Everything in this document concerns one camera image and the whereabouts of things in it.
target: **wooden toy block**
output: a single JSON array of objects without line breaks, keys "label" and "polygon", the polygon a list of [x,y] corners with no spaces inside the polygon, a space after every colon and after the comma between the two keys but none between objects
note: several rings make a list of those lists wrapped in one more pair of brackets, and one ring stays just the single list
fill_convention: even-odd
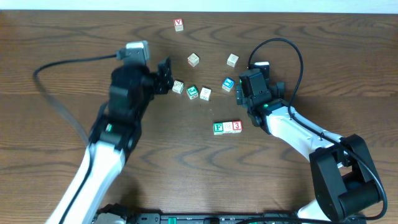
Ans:
[{"label": "wooden toy block", "polygon": [[214,123],[213,124],[213,132],[214,132],[214,135],[223,134],[223,123]]},{"label": "wooden toy block", "polygon": [[182,22],[182,19],[174,19],[174,28],[176,32],[184,30],[184,23]]},{"label": "wooden toy block", "polygon": [[234,133],[232,122],[223,122],[223,134]]},{"label": "wooden toy block", "polygon": [[176,92],[178,94],[181,94],[182,90],[184,89],[184,83],[175,80],[172,89],[173,89],[174,92]]},{"label": "wooden toy block", "polygon": [[200,98],[209,101],[210,94],[211,94],[211,89],[203,87],[200,91]]},{"label": "wooden toy block", "polygon": [[232,122],[233,133],[240,133],[242,131],[242,121]]},{"label": "wooden toy block", "polygon": [[188,57],[188,64],[192,67],[195,67],[197,64],[199,64],[199,57],[192,53],[191,56]]},{"label": "wooden toy block", "polygon": [[195,86],[191,86],[190,88],[187,88],[187,94],[188,97],[192,100],[198,97],[198,90]]},{"label": "wooden toy block", "polygon": [[231,91],[232,87],[234,87],[234,80],[230,78],[226,78],[223,83],[223,89],[226,91]]},{"label": "wooden toy block", "polygon": [[239,59],[238,56],[236,56],[236,55],[234,55],[234,54],[231,54],[231,55],[229,56],[228,60],[226,61],[226,64],[229,65],[229,66],[231,66],[231,67],[235,67],[236,62],[238,61],[238,59]]}]

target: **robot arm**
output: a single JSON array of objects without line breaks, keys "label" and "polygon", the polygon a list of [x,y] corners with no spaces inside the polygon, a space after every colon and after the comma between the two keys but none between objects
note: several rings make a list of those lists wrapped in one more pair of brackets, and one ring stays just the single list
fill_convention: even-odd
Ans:
[{"label": "robot arm", "polygon": [[[316,199],[298,211],[299,218],[340,222],[381,200],[381,191],[364,165],[341,148],[347,147],[359,155],[379,180],[362,138],[355,134],[343,138],[328,132],[305,119],[291,106],[291,114],[301,124],[292,119],[289,106],[283,100],[284,84],[269,85],[267,62],[251,65],[239,78],[241,84],[236,87],[237,104],[248,109],[253,125],[281,138],[310,162]],[[352,172],[341,176],[338,169],[343,166],[352,167]]]},{"label": "robot arm", "polygon": [[47,223],[91,223],[105,192],[122,171],[141,136],[141,119],[156,94],[173,85],[170,59],[151,73],[147,42],[133,42],[117,53],[124,65],[112,73],[109,103],[99,110],[83,162]]}]

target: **white wall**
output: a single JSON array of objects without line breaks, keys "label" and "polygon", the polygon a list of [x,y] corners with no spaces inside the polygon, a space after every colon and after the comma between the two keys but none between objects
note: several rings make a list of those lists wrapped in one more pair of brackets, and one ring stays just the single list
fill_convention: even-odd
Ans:
[{"label": "white wall", "polygon": [[398,0],[0,0],[0,9],[398,14]]}]

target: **green led light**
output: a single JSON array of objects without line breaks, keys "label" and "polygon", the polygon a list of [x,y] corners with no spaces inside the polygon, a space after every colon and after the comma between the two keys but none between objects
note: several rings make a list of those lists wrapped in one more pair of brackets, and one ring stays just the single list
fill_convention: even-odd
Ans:
[{"label": "green led light", "polygon": [[112,124],[108,124],[108,125],[106,126],[105,131],[110,132],[111,130],[112,130]]},{"label": "green led light", "polygon": [[177,224],[177,218],[169,218],[168,224]]},{"label": "green led light", "polygon": [[[251,218],[253,218],[253,217],[251,217]],[[251,219],[251,218],[249,218],[249,219]],[[252,222],[252,223],[250,223],[250,224],[257,224],[257,222]]]}]

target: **wood grain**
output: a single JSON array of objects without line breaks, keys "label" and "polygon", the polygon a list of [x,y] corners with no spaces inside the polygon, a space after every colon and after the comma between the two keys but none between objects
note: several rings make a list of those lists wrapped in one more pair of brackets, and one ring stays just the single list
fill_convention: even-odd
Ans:
[{"label": "wood grain", "polygon": [[[172,21],[182,17],[184,31]],[[83,157],[74,130],[42,99],[32,82],[39,66],[68,58],[113,54],[126,42],[148,40],[150,68],[170,56],[176,79],[211,88],[211,101],[157,96],[143,135],[107,203],[163,212],[295,210],[314,198],[308,162],[280,139],[252,126],[234,93],[237,79],[263,40],[285,37],[303,54],[298,111],[335,133],[363,137],[389,198],[381,223],[398,216],[398,17],[360,14],[187,12],[0,12],[0,223],[43,223],[57,206]],[[195,52],[200,63],[186,58]],[[227,66],[233,53],[236,68]],[[288,45],[272,43],[254,60],[271,63],[272,82],[291,95],[299,74]],[[44,85],[89,131],[107,100],[115,60],[44,71]],[[241,134],[214,136],[214,121],[241,119]],[[364,211],[375,215],[381,205]]]}]

